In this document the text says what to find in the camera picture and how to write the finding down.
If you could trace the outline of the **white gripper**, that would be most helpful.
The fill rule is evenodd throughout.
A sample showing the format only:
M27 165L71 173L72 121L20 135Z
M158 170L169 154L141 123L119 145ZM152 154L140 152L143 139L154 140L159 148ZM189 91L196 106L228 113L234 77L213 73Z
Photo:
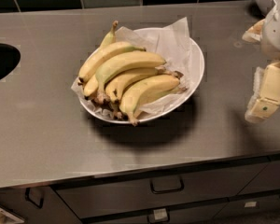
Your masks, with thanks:
M280 60L280 0L273 0L273 8L265 20L252 25L244 32L242 39L250 43L260 42L263 53L271 59ZM256 69L253 92L245 119L260 123L280 107L280 61L270 63L265 69Z

